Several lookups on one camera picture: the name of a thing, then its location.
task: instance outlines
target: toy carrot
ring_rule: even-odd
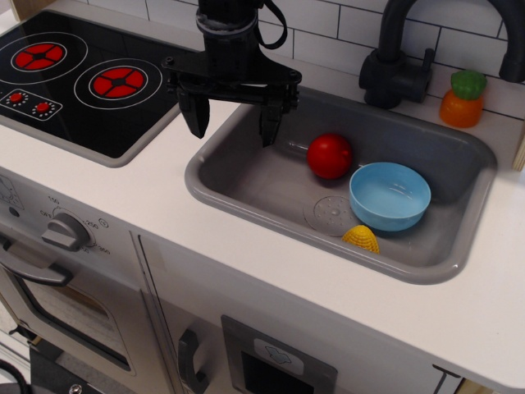
[[[452,74],[450,82],[452,89],[441,102],[441,119],[451,126],[475,126],[482,116],[486,77],[477,71],[464,70]]]

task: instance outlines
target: red tomato toy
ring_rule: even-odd
[[[335,133],[319,135],[308,147],[308,165],[314,174],[325,179],[343,176],[352,164],[352,148]]]

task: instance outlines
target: black stovetop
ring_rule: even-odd
[[[177,114],[161,63],[186,52],[41,12],[0,37],[0,122],[86,157],[120,158]]]

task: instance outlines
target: black faucet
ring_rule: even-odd
[[[434,50],[428,48],[421,66],[407,63],[401,51],[404,20],[417,0],[389,0],[381,20],[379,47],[365,59],[359,87],[367,92],[365,102],[393,108],[402,99],[422,102],[431,79]],[[500,76],[508,82],[525,80],[525,1],[488,0],[503,18],[508,33],[507,53]]]

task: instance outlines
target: white tile wall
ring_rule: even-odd
[[[198,0],[76,0],[198,31]],[[289,27],[288,40],[277,53],[358,75],[364,58],[377,46],[381,14],[388,0],[274,0]],[[259,12],[267,42],[281,33],[278,20]],[[418,0],[404,27],[402,49],[417,62],[425,48],[436,49],[435,78],[429,94],[441,97],[450,74],[471,68],[489,76],[486,109],[525,117],[525,85],[498,78],[506,51],[506,29],[487,0]]]

